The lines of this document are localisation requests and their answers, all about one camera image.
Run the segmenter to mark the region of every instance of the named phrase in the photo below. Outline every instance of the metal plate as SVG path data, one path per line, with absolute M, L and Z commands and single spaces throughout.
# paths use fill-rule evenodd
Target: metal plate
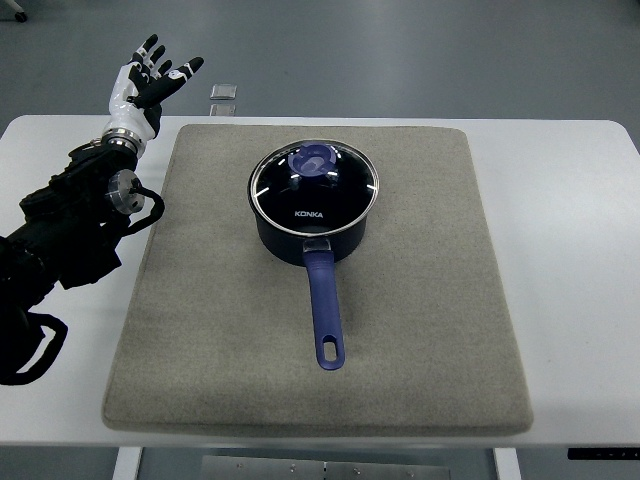
M 426 465 L 327 462 L 325 480 L 450 480 L 449 469 Z
M 202 457 L 200 480 L 450 480 L 446 467 L 322 462 L 252 457 Z
M 237 85 L 216 83 L 211 90 L 211 100 L 233 100 L 236 98 Z
M 270 478 L 324 480 L 324 462 L 211 455 L 202 457 L 200 480 L 264 480 Z
M 209 110 L 210 117 L 233 117 L 236 114 L 236 106 L 229 104 L 214 103 Z

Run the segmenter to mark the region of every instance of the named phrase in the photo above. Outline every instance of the pan handle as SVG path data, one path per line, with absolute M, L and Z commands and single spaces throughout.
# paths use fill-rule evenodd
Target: pan handle
M 325 370 L 337 370 L 344 365 L 345 354 L 333 252 L 305 249 L 302 256 L 311 289 L 316 358 Z

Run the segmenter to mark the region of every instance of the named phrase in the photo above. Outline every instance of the gray cushion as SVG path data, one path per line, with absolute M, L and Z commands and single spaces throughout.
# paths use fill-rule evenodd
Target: gray cushion
M 380 192 L 336 265 L 347 360 L 316 363 L 304 268 L 260 242 L 255 165 L 302 139 L 365 153 Z M 532 412 L 463 132 L 189 125 L 176 141 L 105 395 L 114 429 L 504 435 Z

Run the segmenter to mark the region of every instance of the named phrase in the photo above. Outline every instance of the saucepan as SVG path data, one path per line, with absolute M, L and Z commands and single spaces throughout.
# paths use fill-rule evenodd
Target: saucepan
M 284 146 L 264 157 L 249 179 L 262 243 L 279 259 L 307 269 L 316 359 L 325 370 L 345 362 L 334 265 L 362 240 L 378 189 L 371 161 L 331 140 Z

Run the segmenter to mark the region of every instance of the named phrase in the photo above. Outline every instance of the glass lid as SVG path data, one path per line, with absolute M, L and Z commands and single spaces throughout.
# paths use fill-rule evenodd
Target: glass lid
M 339 142 L 308 140 L 265 157 L 251 176 L 249 195 L 267 222 L 310 237 L 360 221 L 378 186 L 378 174 L 361 152 Z

